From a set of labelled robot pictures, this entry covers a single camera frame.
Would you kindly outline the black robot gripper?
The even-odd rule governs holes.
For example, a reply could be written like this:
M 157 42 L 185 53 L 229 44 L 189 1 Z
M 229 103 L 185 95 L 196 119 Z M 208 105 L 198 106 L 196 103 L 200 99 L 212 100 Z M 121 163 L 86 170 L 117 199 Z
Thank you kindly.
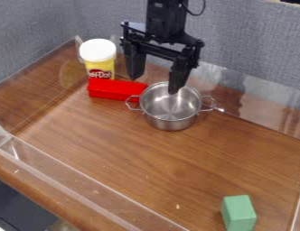
M 205 43 L 185 31 L 186 18 L 194 13 L 189 0 L 147 0 L 143 23 L 123 21 L 121 46 L 125 51 L 126 69 L 131 80 L 145 72 L 146 56 L 151 55 L 173 62 L 169 72 L 169 93 L 177 94 L 185 86 L 192 69 L 197 66 Z

